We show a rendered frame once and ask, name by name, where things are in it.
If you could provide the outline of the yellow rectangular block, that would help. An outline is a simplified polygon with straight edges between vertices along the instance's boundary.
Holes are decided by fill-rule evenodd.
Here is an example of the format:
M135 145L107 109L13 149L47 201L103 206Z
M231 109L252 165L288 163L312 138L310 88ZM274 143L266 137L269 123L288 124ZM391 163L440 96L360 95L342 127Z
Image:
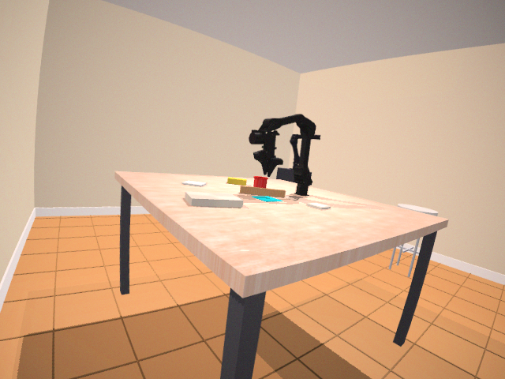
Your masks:
M230 183L230 184L236 184L236 185L243 185L243 186L246 186L246 179L243 179L243 178L230 178L228 177L227 179L227 183Z

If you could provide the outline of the cream flat square tile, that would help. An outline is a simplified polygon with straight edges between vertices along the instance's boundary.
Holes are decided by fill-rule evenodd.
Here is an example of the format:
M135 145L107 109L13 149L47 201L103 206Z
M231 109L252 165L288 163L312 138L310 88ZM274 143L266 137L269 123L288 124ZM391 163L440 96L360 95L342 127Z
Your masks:
M306 204L306 206L309 206L311 208L317 208L319 210L326 210L326 209L331 208L330 206L326 206L326 205L322 205L322 204L318 204L318 203L309 203L309 204Z

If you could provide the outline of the white flat square pad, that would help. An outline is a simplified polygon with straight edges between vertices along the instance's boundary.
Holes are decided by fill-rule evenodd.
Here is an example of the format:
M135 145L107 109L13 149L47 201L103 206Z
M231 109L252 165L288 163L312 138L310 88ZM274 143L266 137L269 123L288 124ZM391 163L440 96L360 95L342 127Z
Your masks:
M185 181L185 182L182 182L181 184L190 185L190 186L204 186L204 185L206 185L206 183L204 183L204 182L194 182L194 181Z

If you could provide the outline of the long brown wooden bar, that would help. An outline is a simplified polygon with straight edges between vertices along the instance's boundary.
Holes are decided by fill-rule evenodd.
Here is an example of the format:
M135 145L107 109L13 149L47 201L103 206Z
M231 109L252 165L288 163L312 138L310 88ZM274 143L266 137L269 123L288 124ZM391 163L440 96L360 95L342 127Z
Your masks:
M285 197L286 191L282 189L268 189L252 186L241 186L240 193L264 195L272 197Z

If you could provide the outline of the beige flat slab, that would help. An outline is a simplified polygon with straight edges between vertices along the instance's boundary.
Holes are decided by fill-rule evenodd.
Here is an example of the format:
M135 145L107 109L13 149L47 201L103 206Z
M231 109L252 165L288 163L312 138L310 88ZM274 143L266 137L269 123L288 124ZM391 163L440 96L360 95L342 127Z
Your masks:
M232 193L186 192L185 199L191 206L243 208L243 200Z

